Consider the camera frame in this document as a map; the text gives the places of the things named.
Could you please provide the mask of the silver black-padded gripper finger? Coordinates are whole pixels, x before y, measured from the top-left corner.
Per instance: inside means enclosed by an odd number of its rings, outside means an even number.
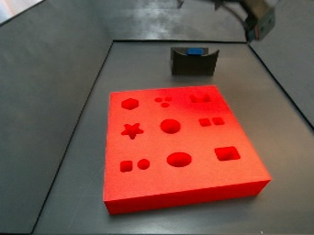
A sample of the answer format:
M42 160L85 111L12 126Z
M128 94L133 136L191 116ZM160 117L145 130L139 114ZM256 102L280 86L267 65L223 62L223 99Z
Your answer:
M215 4L215 10L217 10L223 6L223 1L221 0L212 0Z

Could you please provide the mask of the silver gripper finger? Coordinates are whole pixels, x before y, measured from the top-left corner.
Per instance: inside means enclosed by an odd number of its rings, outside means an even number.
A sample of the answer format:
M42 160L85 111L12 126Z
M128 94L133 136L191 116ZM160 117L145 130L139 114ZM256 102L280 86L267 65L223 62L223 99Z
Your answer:
M183 6L184 0L176 0L176 8Z

